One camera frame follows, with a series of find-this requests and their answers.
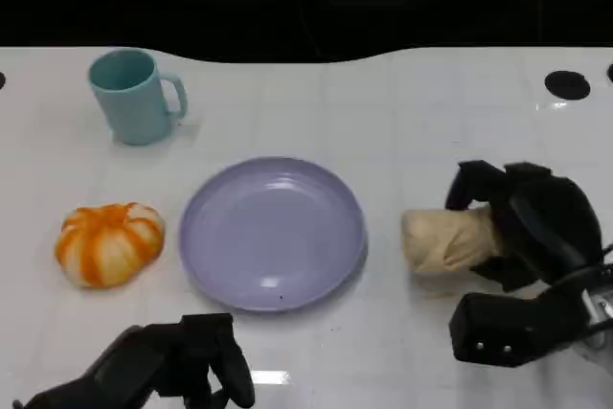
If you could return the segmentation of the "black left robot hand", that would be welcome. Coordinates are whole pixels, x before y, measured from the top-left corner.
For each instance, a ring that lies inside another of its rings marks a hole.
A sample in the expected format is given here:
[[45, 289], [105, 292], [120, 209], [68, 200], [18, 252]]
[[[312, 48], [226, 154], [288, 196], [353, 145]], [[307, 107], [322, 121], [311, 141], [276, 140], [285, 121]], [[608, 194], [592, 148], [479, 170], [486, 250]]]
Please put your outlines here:
[[229, 313], [125, 330], [85, 372], [113, 408], [141, 408], [152, 393], [187, 408], [255, 404], [255, 386]]

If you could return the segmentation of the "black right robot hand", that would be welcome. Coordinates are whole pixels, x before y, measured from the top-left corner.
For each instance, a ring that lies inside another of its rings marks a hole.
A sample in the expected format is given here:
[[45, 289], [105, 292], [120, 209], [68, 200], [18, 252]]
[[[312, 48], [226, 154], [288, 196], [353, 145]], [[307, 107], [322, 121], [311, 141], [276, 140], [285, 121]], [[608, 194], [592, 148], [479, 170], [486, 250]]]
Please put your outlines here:
[[604, 261], [602, 230], [583, 190], [530, 162], [501, 170], [484, 160], [459, 164], [445, 200], [450, 211], [485, 203], [497, 252], [471, 271], [506, 292], [541, 281], [553, 285], [569, 274]]

